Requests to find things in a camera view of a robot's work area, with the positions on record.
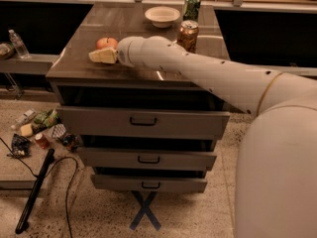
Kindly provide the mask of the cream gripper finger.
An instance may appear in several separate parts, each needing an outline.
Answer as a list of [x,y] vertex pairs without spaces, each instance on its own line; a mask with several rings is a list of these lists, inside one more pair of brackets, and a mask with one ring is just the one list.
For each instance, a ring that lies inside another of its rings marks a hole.
[[113,48],[96,50],[89,53],[88,56],[93,62],[114,64],[117,61],[117,52]]

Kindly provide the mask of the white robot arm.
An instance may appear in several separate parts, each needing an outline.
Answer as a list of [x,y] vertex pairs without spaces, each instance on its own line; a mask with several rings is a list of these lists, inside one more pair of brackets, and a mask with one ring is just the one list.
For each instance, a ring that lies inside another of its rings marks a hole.
[[317,81],[128,37],[120,64],[178,72],[254,116],[240,146],[235,238],[317,238]]

